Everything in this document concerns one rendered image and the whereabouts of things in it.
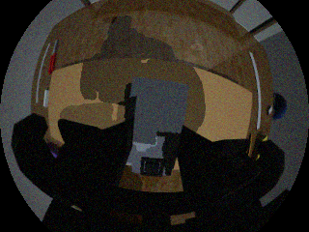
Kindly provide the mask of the purple rectangular tray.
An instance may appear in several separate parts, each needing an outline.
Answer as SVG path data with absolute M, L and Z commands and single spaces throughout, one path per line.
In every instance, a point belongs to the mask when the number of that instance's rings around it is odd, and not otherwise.
M 51 154 L 53 154 L 54 158 L 58 158 L 59 151 L 57 150 L 57 148 L 50 146 L 50 144 L 47 144 L 47 147 L 49 147 L 49 150 L 51 151 Z

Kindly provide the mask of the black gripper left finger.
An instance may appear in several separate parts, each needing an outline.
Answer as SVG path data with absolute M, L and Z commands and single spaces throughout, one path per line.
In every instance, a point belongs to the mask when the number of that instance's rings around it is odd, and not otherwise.
M 96 155 L 109 185 L 118 187 L 131 152 L 134 117 L 103 130 L 66 119 L 59 119 L 57 125 L 65 143 Z

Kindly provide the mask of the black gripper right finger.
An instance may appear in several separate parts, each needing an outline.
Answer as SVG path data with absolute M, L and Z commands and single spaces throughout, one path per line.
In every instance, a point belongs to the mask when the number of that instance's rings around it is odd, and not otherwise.
M 177 152 L 183 189 L 197 189 L 197 185 L 200 185 L 205 177 L 208 177 L 210 171 L 223 156 L 236 154 L 240 151 L 246 152 L 250 146 L 251 140 L 246 138 L 211 142 L 183 125 Z

